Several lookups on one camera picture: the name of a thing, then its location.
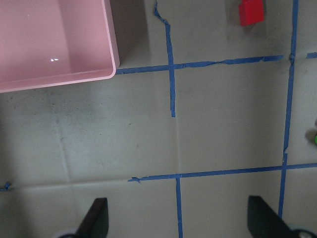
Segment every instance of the floor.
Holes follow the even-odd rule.
[[[109,238],[250,238],[249,195],[317,231],[317,1],[244,28],[239,3],[112,1],[114,78],[0,94],[0,236],[74,229],[96,197]]]

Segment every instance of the pink bin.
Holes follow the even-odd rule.
[[[0,92],[114,76],[109,0],[0,0]]]

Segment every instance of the red block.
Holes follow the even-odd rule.
[[[241,26],[264,21],[263,0],[242,0],[239,5],[239,14]]]

